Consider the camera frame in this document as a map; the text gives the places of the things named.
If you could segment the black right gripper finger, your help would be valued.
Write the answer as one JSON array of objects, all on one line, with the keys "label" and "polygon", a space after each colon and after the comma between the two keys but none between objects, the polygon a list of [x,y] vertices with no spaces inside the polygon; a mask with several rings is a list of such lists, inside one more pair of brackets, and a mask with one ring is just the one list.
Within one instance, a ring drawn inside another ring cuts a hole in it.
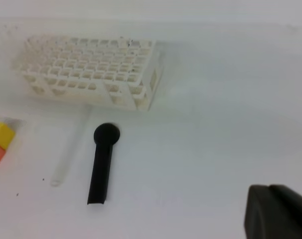
[{"label": "black right gripper finger", "polygon": [[252,185],[244,219],[248,239],[302,239],[302,195],[285,185]]}]

